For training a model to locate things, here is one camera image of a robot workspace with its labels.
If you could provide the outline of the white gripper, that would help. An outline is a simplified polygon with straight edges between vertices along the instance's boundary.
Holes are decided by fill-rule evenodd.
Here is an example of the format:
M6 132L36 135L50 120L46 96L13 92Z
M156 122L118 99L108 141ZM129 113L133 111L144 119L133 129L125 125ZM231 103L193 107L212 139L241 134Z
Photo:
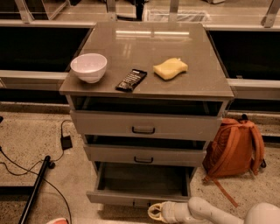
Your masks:
M165 223L190 223L192 216L187 203L177 203L167 201L151 205L148 209L148 215L154 221Z

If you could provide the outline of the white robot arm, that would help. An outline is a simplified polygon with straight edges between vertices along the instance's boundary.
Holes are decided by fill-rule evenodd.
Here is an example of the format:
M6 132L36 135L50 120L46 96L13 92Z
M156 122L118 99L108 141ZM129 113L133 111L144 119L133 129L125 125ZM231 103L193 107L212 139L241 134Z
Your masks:
M280 224L280 208L270 203L253 205L241 219L200 197L191 197L187 202L156 203L148 208L148 215L165 224Z

